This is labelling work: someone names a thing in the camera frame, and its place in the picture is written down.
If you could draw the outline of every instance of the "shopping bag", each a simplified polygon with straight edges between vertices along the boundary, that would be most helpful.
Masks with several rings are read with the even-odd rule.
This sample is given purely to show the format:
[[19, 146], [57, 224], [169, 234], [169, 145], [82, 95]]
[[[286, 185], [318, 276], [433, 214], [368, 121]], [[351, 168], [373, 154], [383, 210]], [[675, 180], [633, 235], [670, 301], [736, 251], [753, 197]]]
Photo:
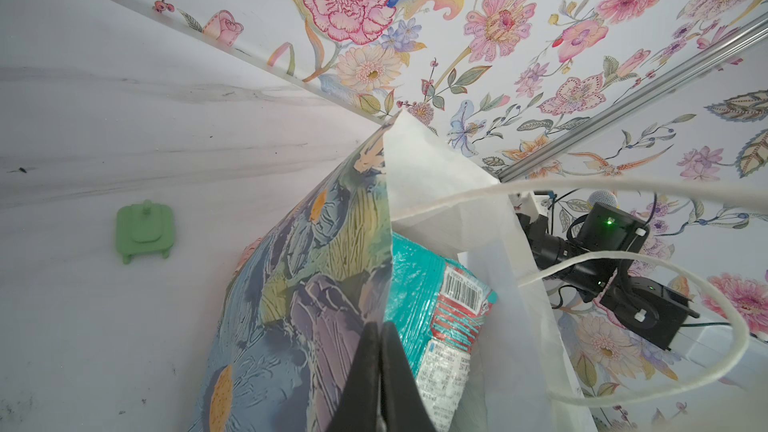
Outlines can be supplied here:
[[547, 395], [576, 393], [578, 381], [543, 286], [521, 294], [516, 285], [537, 269], [510, 201], [406, 213], [495, 183], [410, 115], [374, 133], [246, 249], [190, 431], [323, 432], [364, 323], [382, 320], [393, 232], [459, 261], [498, 294], [452, 430], [593, 429], [586, 408]]

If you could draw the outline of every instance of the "teal package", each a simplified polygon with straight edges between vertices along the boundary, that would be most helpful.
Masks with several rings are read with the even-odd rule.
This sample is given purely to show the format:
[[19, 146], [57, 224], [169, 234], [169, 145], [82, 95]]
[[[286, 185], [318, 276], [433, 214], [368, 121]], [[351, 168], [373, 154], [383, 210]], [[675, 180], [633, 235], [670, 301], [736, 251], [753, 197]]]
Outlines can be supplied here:
[[414, 377], [430, 340], [469, 352], [496, 293], [453, 260], [392, 234], [392, 285], [384, 320], [397, 326]]

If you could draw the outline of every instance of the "mesh microphone grille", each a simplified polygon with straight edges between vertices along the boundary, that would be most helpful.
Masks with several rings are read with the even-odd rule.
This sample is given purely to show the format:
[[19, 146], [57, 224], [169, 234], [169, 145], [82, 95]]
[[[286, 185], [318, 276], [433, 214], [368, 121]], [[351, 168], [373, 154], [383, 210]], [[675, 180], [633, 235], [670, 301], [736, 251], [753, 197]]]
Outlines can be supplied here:
[[589, 203], [590, 206], [594, 206], [594, 204], [598, 202], [604, 206], [610, 207], [618, 207], [619, 205], [619, 200], [608, 190], [596, 190], [589, 195], [587, 203]]

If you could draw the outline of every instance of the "barcode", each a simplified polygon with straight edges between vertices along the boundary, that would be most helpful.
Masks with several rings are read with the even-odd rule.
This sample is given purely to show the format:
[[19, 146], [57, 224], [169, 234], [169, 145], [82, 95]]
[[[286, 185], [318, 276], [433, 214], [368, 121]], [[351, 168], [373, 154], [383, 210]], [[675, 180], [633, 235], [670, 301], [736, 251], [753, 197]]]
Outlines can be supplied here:
[[480, 312], [482, 290], [473, 284], [470, 278], [459, 274], [450, 267], [446, 268], [446, 276], [443, 279], [440, 292], [451, 300], [464, 305], [475, 314]]

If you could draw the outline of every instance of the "green square object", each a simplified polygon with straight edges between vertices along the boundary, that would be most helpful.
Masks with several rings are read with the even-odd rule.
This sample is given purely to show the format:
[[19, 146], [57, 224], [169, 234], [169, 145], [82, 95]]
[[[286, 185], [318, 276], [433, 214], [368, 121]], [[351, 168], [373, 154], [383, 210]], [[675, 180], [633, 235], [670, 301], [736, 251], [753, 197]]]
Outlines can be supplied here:
[[176, 240], [174, 213], [170, 207], [145, 200], [118, 210], [115, 245], [129, 264], [134, 255], [161, 252], [168, 258]]

